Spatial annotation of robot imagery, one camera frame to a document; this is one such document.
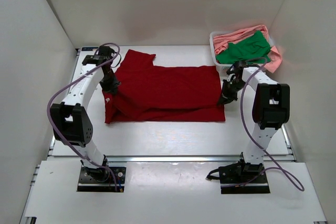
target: green cloth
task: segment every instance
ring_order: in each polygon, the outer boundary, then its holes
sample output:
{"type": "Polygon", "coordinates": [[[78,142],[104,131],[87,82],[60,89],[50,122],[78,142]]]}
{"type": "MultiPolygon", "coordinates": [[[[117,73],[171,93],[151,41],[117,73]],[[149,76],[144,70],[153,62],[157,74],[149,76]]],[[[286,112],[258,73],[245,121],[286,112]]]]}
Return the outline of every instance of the green cloth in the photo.
{"type": "MultiPolygon", "coordinates": [[[[251,37],[248,37],[237,44],[229,42],[228,48],[216,56],[221,64],[233,64],[237,60],[249,60],[258,57],[265,57],[267,62],[270,58],[267,56],[271,51],[271,46],[264,38],[261,31],[256,31],[251,37]]],[[[264,63],[263,59],[251,61],[253,63],[264,63]]]]}

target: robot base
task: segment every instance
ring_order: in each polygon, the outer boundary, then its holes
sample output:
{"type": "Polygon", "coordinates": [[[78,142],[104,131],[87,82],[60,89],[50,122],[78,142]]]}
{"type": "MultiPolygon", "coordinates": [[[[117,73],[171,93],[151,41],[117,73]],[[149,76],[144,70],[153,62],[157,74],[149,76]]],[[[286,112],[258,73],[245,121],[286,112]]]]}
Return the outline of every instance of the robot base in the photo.
{"type": "Polygon", "coordinates": [[[269,194],[266,173],[259,175],[245,186],[225,187],[226,185],[240,184],[253,179],[255,175],[242,175],[241,163],[218,168],[221,194],[269,194]]]}
{"type": "Polygon", "coordinates": [[[109,166],[116,176],[117,183],[120,181],[121,187],[117,184],[117,190],[115,191],[113,178],[108,178],[103,182],[94,180],[90,175],[87,174],[84,167],[81,168],[77,191],[100,191],[105,193],[123,193],[125,190],[125,178],[126,178],[126,167],[116,167],[109,166]]]}

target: white wall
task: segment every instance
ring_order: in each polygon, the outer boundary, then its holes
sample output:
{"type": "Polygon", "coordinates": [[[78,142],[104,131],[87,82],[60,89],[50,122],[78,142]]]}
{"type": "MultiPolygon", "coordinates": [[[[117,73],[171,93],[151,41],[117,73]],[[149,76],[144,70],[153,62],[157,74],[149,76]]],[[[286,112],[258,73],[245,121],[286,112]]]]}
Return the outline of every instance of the white wall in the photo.
{"type": "Polygon", "coordinates": [[[76,52],[46,0],[0,0],[0,223],[19,223],[46,157],[48,98],[68,83],[76,52]]]}
{"type": "Polygon", "coordinates": [[[214,30],[270,26],[284,0],[49,0],[76,47],[207,45],[214,30]]]}
{"type": "Polygon", "coordinates": [[[307,162],[329,223],[336,223],[336,0],[286,0],[270,30],[291,87],[288,129],[307,162]]]}

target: folded cloth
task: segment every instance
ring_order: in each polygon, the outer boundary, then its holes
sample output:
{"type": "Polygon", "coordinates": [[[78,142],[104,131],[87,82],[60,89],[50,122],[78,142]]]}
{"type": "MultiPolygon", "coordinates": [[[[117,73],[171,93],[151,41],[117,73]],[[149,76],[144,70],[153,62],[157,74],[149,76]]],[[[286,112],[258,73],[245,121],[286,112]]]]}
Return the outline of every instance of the folded cloth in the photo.
{"type": "MultiPolygon", "coordinates": [[[[270,62],[267,54],[271,51],[271,47],[260,31],[256,31],[254,35],[246,38],[237,44],[229,42],[228,49],[216,56],[221,64],[233,64],[238,60],[251,60],[258,57],[265,57],[270,62]]],[[[263,59],[251,61],[253,63],[264,63],[263,59]]]]}
{"type": "Polygon", "coordinates": [[[155,55],[129,50],[115,75],[118,93],[103,92],[105,122],[225,121],[216,106],[221,85],[215,66],[160,67],[155,55]]]}
{"type": "MultiPolygon", "coordinates": [[[[256,31],[261,31],[263,36],[267,40],[269,39],[268,30],[265,25],[258,25],[254,27],[244,28],[244,29],[237,30],[233,33],[215,36],[213,39],[214,47],[215,47],[215,55],[218,55],[222,51],[226,50],[228,48],[229,42],[236,44],[252,36],[256,31]]],[[[280,66],[282,62],[282,55],[278,52],[277,48],[273,46],[268,56],[271,59],[271,62],[267,63],[265,65],[265,68],[268,71],[274,73],[275,70],[277,70],[277,68],[280,66]]]]}

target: white table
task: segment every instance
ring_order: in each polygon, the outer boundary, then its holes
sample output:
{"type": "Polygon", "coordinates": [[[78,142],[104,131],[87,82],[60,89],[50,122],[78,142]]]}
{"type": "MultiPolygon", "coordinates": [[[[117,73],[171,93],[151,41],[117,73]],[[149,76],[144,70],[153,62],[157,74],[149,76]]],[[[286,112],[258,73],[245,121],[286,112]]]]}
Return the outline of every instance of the white table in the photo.
{"type": "Polygon", "coordinates": [[[36,224],[313,224],[326,220],[304,163],[282,163],[301,180],[304,192],[282,173],[269,171],[270,194],[221,195],[219,182],[205,177],[226,164],[129,162],[125,191],[116,194],[76,192],[81,166],[77,158],[44,161],[25,216],[37,217],[36,224]]]}
{"type": "MultiPolygon", "coordinates": [[[[209,46],[133,46],[121,47],[124,57],[128,49],[156,54],[157,66],[212,66],[209,46]]],[[[87,54],[82,51],[74,77],[80,72],[87,54]]],[[[248,128],[253,129],[251,112],[254,91],[248,88],[244,98],[244,111],[248,128]]],[[[125,122],[104,124],[104,98],[98,86],[88,106],[93,124],[93,139],[107,156],[150,155],[239,155],[249,139],[244,132],[239,114],[239,102],[225,106],[225,123],[200,122],[125,122]]],[[[268,151],[273,155],[287,155],[285,138],[279,130],[272,138],[268,151]]],[[[72,150],[56,141],[53,156],[73,156],[72,150]]]]}

